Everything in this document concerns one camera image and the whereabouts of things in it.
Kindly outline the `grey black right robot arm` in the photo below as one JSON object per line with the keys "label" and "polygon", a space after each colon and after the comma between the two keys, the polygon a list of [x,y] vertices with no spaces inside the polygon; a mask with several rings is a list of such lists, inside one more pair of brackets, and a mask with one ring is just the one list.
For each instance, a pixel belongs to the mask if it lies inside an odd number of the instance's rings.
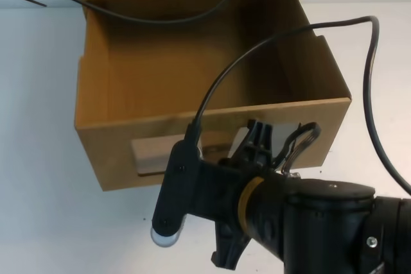
{"label": "grey black right robot arm", "polygon": [[252,173],[234,199],[234,228],[216,224],[213,264],[234,270],[250,240],[284,264],[285,273],[409,273],[410,200],[376,196],[372,187],[302,179],[275,165],[294,139],[319,134],[299,126],[272,156],[272,127],[251,120],[230,165]]}

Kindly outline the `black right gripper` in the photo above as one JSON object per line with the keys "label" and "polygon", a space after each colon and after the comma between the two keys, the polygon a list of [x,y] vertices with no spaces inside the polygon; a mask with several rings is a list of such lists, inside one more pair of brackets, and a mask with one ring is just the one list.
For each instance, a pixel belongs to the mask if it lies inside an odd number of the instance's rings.
{"label": "black right gripper", "polygon": [[[249,120],[229,151],[233,166],[272,163],[272,125]],[[364,224],[375,190],[350,182],[301,179],[271,172],[252,177],[235,203],[237,239],[218,240],[211,260],[233,270],[251,239],[286,270],[364,270]]]}

